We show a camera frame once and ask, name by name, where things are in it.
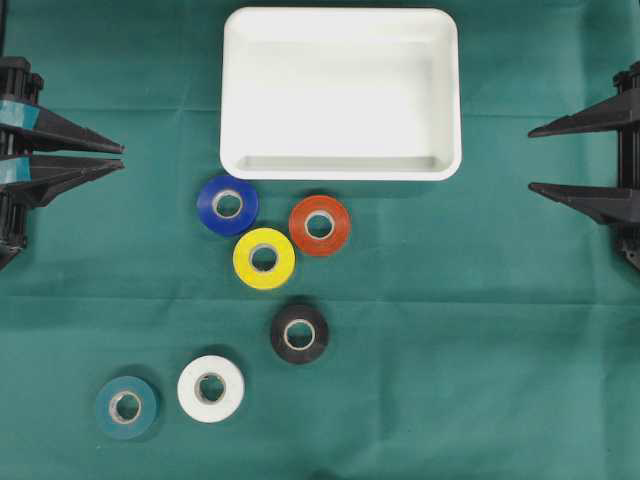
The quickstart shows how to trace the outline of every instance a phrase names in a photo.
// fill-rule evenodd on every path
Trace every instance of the yellow tape roll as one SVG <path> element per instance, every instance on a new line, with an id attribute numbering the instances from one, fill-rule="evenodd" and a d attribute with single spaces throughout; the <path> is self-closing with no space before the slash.
<path id="1" fill-rule="evenodd" d="M 276 253 L 276 264 L 267 271 L 253 266 L 254 253 L 261 248 Z M 273 228 L 256 228 L 244 234 L 233 250 L 233 268 L 240 280 L 258 290 L 271 290 L 282 286 L 293 273 L 296 254 L 287 237 Z"/>

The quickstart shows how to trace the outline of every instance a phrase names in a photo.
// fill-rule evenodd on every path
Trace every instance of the red tape roll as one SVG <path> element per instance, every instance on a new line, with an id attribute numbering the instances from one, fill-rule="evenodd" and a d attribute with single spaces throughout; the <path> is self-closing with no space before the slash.
<path id="1" fill-rule="evenodd" d="M 331 231 L 322 238 L 309 233 L 309 220 L 321 215 L 331 222 Z M 351 218 L 349 212 L 335 198 L 313 195 L 298 203 L 289 216 L 289 234 L 300 250 L 315 257 L 336 253 L 349 239 Z"/>

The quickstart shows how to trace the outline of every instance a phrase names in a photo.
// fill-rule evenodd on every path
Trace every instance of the electrical tape roll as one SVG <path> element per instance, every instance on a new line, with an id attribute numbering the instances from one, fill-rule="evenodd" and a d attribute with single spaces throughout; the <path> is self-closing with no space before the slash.
<path id="1" fill-rule="evenodd" d="M 288 329 L 304 323 L 311 329 L 307 345 L 295 346 L 288 338 Z M 322 314 L 308 305 L 289 305 L 271 322 L 271 345 L 284 360 L 294 364 L 309 363 L 317 359 L 329 344 L 329 327 Z"/>
<path id="2" fill-rule="evenodd" d="M 233 196 L 240 201 L 240 208 L 225 217 L 218 212 L 218 203 L 224 196 Z M 244 180 L 230 175 L 211 179 L 198 195 L 198 216 L 209 230 L 225 237 L 238 235 L 251 227 L 258 216 L 258 192 Z"/>
<path id="3" fill-rule="evenodd" d="M 275 265 L 261 271 L 253 266 L 255 252 L 270 248 L 276 254 Z M 296 254 L 287 237 L 273 228 L 257 228 L 245 233 L 233 250 L 233 268 L 238 278 L 252 288 L 271 290 L 284 285 L 293 274 Z"/>
<path id="4" fill-rule="evenodd" d="M 217 400 L 207 399 L 200 383 L 216 376 L 224 390 Z M 196 358 L 185 367 L 178 380 L 180 406 L 194 420 L 215 423 L 230 417 L 238 409 L 244 397 L 244 377 L 231 361 L 216 355 Z"/>
<path id="5" fill-rule="evenodd" d="M 308 222 L 316 216 L 324 216 L 331 222 L 331 230 L 324 237 L 309 232 Z M 338 200 L 327 195 L 313 195 L 303 199 L 289 216 L 291 239 L 307 255 L 326 257 L 340 250 L 349 239 L 351 217 Z"/>
<path id="6" fill-rule="evenodd" d="M 118 412 L 118 402 L 131 395 L 138 411 L 131 419 Z M 112 438 L 128 440 L 146 432 L 158 413 L 158 399 L 153 388 L 137 377 L 117 377 L 108 382 L 96 398 L 96 419 L 100 429 Z"/>

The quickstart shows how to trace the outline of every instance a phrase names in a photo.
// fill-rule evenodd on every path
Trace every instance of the teal tape roll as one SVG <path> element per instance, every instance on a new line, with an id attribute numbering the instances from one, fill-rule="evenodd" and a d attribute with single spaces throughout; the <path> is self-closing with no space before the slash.
<path id="1" fill-rule="evenodd" d="M 0 160 L 0 185 L 31 181 L 29 157 Z"/>
<path id="2" fill-rule="evenodd" d="M 133 418 L 118 412 L 118 402 L 130 395 L 138 403 Z M 128 440 L 146 432 L 158 413 L 158 399 L 153 389 L 137 377 L 117 377 L 107 383 L 96 399 L 96 419 L 100 429 L 117 440 Z"/>
<path id="3" fill-rule="evenodd" d="M 11 100 L 0 101 L 0 123 L 11 127 L 33 130 L 38 121 L 38 113 L 37 107 L 26 103 L 12 102 Z"/>

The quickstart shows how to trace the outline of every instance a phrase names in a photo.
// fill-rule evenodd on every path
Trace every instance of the green tablecloth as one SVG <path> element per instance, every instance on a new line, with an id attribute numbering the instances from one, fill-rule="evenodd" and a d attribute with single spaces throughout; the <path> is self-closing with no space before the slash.
<path id="1" fill-rule="evenodd" d="M 5 54 L 45 77 L 43 105 L 125 144 L 127 168 L 32 214 L 28 250 L 0 274 L 0 477 L 638 478 L 640 275 L 607 229 L 527 190 L 613 185 L 615 134 L 526 137 L 613 94 L 640 58 L 638 2 L 380 2 L 458 24 L 462 167 L 439 183 L 254 182 L 260 226 L 286 231 L 316 191 L 353 217 L 346 248 L 299 256 L 266 293 L 237 280 L 235 240 L 195 211 L 222 171 L 223 24 L 247 4 L 10 3 Z M 302 367 L 268 338 L 298 296 L 332 334 Z M 207 352 L 247 381 L 215 425 L 176 398 Z M 94 420 L 120 374 L 161 396 L 129 442 Z"/>

